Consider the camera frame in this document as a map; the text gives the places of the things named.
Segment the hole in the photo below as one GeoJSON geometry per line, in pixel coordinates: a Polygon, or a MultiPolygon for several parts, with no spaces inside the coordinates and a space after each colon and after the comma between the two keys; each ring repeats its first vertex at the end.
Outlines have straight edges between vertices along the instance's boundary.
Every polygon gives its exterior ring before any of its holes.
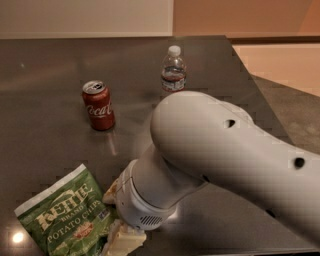
{"type": "Polygon", "coordinates": [[[305,164],[305,160],[301,157],[297,157],[295,160],[294,160],[294,166],[296,167],[296,169],[300,169],[304,166],[305,164]]]}
{"type": "Polygon", "coordinates": [[[224,121],[223,127],[224,128],[231,128],[232,126],[235,125],[235,123],[236,123],[236,121],[229,119],[229,120],[224,121]]]}
{"type": "Polygon", "coordinates": [[[210,182],[209,178],[206,175],[202,175],[202,179],[204,179],[206,182],[210,182]]]}
{"type": "Polygon", "coordinates": [[[272,218],[276,218],[276,215],[271,210],[266,210],[266,213],[268,213],[272,218]]]}

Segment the bottle cap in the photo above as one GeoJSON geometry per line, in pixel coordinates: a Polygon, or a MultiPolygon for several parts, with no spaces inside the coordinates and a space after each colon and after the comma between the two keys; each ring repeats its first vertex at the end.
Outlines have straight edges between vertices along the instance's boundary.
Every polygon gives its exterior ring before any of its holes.
{"type": "Polygon", "coordinates": [[[168,54],[172,57],[178,57],[181,53],[181,49],[177,45],[173,45],[169,47],[168,54]]]}

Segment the table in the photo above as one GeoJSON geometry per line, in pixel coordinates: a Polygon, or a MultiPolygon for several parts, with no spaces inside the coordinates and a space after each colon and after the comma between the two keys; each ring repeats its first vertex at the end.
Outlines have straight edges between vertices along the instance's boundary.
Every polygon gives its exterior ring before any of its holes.
{"type": "MultiPolygon", "coordinates": [[[[255,123],[291,143],[285,129],[224,36],[0,41],[0,254],[43,255],[13,210],[81,163],[106,190],[150,145],[149,121],[161,99],[161,62],[177,44],[187,90],[244,108],[255,123]],[[93,130],[81,98],[85,82],[111,90],[116,126],[93,130]]],[[[312,251],[266,212],[210,185],[132,255],[213,255],[312,251]]]]}

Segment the white wall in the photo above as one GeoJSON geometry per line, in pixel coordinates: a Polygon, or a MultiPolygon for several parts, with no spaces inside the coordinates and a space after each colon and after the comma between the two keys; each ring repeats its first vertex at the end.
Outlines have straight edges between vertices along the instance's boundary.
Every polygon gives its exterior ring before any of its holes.
{"type": "Polygon", "coordinates": [[[0,39],[172,35],[173,0],[0,0],[0,39]]]}

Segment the bottle label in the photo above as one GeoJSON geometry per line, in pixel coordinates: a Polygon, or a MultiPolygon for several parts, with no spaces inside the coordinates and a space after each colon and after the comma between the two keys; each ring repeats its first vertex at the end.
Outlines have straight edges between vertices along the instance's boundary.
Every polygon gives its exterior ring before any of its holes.
{"type": "Polygon", "coordinates": [[[184,89],[186,84],[186,78],[182,78],[178,81],[169,81],[162,77],[162,89],[169,92],[177,92],[184,89]]]}

